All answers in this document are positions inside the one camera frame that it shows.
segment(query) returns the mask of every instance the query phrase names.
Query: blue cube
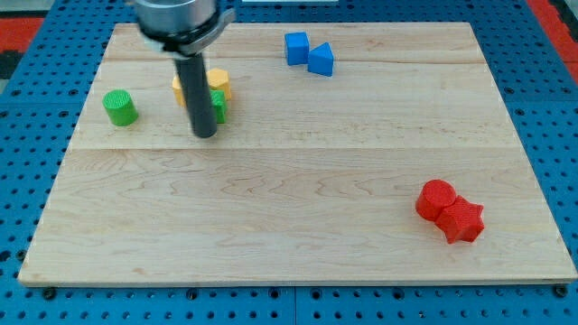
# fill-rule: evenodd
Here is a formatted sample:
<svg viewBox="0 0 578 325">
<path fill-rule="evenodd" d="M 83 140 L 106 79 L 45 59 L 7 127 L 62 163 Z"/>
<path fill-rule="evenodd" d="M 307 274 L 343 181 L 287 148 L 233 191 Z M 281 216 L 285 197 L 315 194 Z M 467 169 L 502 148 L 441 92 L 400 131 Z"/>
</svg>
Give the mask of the blue cube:
<svg viewBox="0 0 578 325">
<path fill-rule="evenodd" d="M 333 75 L 333 52 L 327 42 L 309 52 L 307 70 L 327 77 Z"/>
<path fill-rule="evenodd" d="M 288 65 L 307 64 L 309 39 L 306 32 L 292 32 L 285 35 L 285 57 Z"/>
</svg>

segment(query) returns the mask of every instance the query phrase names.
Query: blue perforated table surface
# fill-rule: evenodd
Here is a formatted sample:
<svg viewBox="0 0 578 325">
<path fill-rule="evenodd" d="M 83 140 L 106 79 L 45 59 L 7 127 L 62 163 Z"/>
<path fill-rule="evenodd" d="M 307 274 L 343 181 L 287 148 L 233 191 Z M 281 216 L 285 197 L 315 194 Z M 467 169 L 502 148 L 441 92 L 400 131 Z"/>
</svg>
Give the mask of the blue perforated table surface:
<svg viewBox="0 0 578 325">
<path fill-rule="evenodd" d="M 235 6 L 252 22 L 470 22 L 554 213 L 578 256 L 578 88 L 522 0 L 340 0 Z M 578 286 L 28 289 L 16 277 L 121 0 L 57 0 L 0 97 L 0 323 L 572 323 Z"/>
</svg>

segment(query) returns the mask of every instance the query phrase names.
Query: red star-shaped block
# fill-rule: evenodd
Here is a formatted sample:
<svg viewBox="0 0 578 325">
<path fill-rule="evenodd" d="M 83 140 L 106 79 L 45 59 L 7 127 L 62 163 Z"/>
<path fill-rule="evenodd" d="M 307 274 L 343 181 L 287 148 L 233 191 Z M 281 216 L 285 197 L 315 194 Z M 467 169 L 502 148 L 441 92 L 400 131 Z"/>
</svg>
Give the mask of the red star-shaped block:
<svg viewBox="0 0 578 325">
<path fill-rule="evenodd" d="M 469 203 L 458 195 L 451 206 L 443 208 L 435 220 L 435 225 L 443 230 L 448 244 L 453 244 L 457 240 L 473 242 L 484 229 L 481 219 L 483 209 L 483 206 Z"/>
</svg>

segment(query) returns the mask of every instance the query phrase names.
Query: wooden cutting board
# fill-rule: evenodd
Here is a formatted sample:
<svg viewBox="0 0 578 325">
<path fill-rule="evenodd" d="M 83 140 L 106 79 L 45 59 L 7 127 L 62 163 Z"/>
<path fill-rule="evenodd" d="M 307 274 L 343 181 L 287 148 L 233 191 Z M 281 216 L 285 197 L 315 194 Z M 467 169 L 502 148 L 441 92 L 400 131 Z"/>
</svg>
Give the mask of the wooden cutting board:
<svg viewBox="0 0 578 325">
<path fill-rule="evenodd" d="M 330 42 L 332 78 L 284 62 Z M 191 134 L 171 59 L 116 27 L 20 280 L 30 286 L 446 285 L 577 277 L 467 23 L 233 24 L 228 122 Z M 114 127 L 101 99 L 140 113 Z M 434 178 L 485 205 L 474 243 L 415 212 Z"/>
</svg>

